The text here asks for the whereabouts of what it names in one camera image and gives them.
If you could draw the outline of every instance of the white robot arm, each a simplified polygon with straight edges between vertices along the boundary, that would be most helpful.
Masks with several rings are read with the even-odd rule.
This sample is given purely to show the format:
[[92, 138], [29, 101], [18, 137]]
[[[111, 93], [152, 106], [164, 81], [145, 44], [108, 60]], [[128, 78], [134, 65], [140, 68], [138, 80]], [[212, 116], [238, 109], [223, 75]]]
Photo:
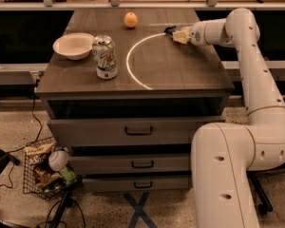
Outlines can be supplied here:
[[257, 46], [259, 30], [248, 9], [186, 29], [195, 46], [234, 46], [248, 124], [209, 123], [192, 142], [198, 228], [259, 227], [246, 171], [285, 162], [285, 103]]

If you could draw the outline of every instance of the orange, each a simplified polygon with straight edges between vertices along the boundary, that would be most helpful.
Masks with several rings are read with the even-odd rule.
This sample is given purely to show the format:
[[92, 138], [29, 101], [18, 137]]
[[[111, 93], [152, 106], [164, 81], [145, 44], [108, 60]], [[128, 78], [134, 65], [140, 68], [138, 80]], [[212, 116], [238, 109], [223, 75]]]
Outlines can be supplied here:
[[124, 24], [128, 28], [134, 28], [137, 25], [137, 16], [134, 12], [129, 12], [124, 17]]

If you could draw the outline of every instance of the basket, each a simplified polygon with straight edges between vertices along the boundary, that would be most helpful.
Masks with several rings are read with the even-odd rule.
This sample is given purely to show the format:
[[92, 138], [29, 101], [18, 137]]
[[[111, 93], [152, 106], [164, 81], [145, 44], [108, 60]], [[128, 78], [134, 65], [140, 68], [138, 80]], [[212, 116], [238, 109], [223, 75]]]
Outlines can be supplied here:
[[[49, 137], [42, 139], [40, 141], [37, 141], [34, 143], [34, 145], [31, 145], [32, 147], [39, 147], [43, 144], [47, 143], [55, 143], [54, 138]], [[33, 174], [33, 166], [29, 164], [29, 158], [27, 154], [25, 154], [25, 166], [24, 166], [24, 179], [23, 179], [23, 193], [24, 194], [31, 194], [37, 198], [43, 199], [43, 200], [52, 200], [54, 198], [60, 197], [63, 195], [64, 190], [61, 190], [59, 192], [40, 192], [40, 190], [35, 185], [35, 178]]]

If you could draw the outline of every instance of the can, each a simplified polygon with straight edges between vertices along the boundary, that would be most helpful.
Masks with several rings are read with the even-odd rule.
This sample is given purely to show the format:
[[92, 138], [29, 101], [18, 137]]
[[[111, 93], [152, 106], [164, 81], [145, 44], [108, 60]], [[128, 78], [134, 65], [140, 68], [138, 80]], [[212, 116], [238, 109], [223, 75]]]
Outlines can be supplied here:
[[117, 73], [115, 44], [108, 35], [94, 38], [92, 47], [97, 75], [102, 79], [112, 79]]

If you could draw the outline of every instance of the black cable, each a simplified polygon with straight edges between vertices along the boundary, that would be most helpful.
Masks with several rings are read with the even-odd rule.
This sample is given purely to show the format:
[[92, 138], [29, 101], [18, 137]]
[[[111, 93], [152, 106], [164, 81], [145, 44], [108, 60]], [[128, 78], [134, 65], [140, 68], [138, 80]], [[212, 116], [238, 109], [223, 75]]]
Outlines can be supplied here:
[[[67, 228], [67, 224], [64, 221], [60, 221], [59, 223], [64, 224], [65, 227]], [[41, 228], [40, 225], [43, 225], [43, 224], [46, 224], [46, 222], [42, 222], [42, 223], [38, 224], [35, 228]]]
[[11, 181], [10, 174], [11, 174], [12, 169], [13, 169], [14, 166], [15, 166], [15, 164], [12, 165], [12, 167], [11, 167], [11, 169], [10, 169], [10, 171], [9, 171], [9, 182], [10, 182], [10, 186], [7, 186], [6, 184], [0, 184], [0, 187], [5, 186], [5, 187], [7, 187], [8, 189], [13, 188], [13, 183], [12, 183], [12, 181]]
[[[39, 81], [37, 80], [34, 88], [36, 88], [38, 85], [39, 85]], [[7, 153], [18, 152], [18, 151], [20, 151], [20, 150], [23, 150], [25, 147], [28, 147], [28, 146], [31, 146], [31, 145], [35, 144], [35, 143], [38, 141], [38, 139], [39, 139], [39, 137], [40, 137], [40, 134], [41, 134], [41, 132], [42, 132], [43, 126], [42, 126], [41, 121], [40, 121], [40, 120], [35, 116], [35, 114], [34, 114], [34, 109], [35, 109], [35, 106], [36, 106], [36, 99], [37, 99], [36, 95], [33, 94], [31, 115], [33, 116], [33, 118], [34, 118], [34, 119], [38, 122], [38, 124], [39, 124], [39, 131], [38, 131], [38, 134], [37, 134], [35, 140], [32, 141], [32, 142], [28, 142], [24, 147], [21, 147], [21, 148], [15, 149], [15, 150], [11, 150], [11, 151], [9, 151], [9, 152], [7, 152]]]
[[49, 218], [49, 216], [50, 216], [50, 213], [52, 212], [52, 210], [54, 209], [54, 207], [55, 207], [58, 203], [61, 203], [61, 200], [57, 201], [57, 202], [50, 208], [50, 210], [48, 211], [48, 213], [47, 213], [47, 218], [46, 218], [46, 226], [45, 226], [45, 228], [47, 228], [48, 223], [51, 223], [51, 221], [48, 221], [48, 218]]
[[76, 200], [74, 200], [73, 202], [75, 202], [75, 204], [77, 205], [81, 215], [82, 215], [82, 218], [83, 218], [83, 224], [84, 224], [84, 228], [86, 228], [86, 220], [85, 220], [85, 216], [84, 216], [84, 212], [82, 210], [82, 208], [79, 206], [78, 202]]
[[[41, 121], [40, 121], [40, 120], [35, 116], [35, 114], [34, 114], [35, 106], [36, 106], [36, 96], [35, 96], [35, 94], [34, 94], [34, 98], [33, 98], [33, 102], [32, 102], [31, 114], [32, 114], [32, 116], [34, 117], [34, 119], [35, 119], [35, 120], [39, 123], [39, 125], [40, 125], [40, 128], [39, 128], [39, 131], [38, 131], [38, 134], [37, 134], [37, 136], [36, 136], [35, 141], [33, 141], [33, 142], [28, 142], [28, 143], [26, 144], [26, 146], [24, 146], [24, 147], [21, 147], [21, 148], [18, 148], [18, 149], [15, 149], [15, 150], [11, 150], [11, 151], [6, 152], [6, 154], [5, 154], [2, 158], [5, 158], [5, 157], [6, 157], [8, 154], [10, 154], [10, 153], [18, 152], [18, 151], [24, 149], [25, 147], [30, 146], [30, 145], [32, 145], [32, 144], [34, 144], [34, 143], [36, 143], [36, 142], [38, 141], [38, 139], [39, 139], [39, 137], [40, 137], [40, 134], [41, 134], [41, 132], [42, 132], [43, 126], [42, 126]], [[12, 182], [12, 180], [11, 180], [11, 178], [10, 178], [10, 174], [11, 174], [11, 172], [12, 172], [12, 170], [13, 170], [14, 165], [15, 165], [15, 163], [13, 164], [11, 170], [9, 171], [9, 182], [10, 182], [10, 186], [7, 186], [7, 185], [5, 185], [5, 184], [0, 184], [0, 187], [5, 186], [5, 187], [7, 187], [8, 189], [11, 189], [11, 188], [13, 187], [13, 182]]]

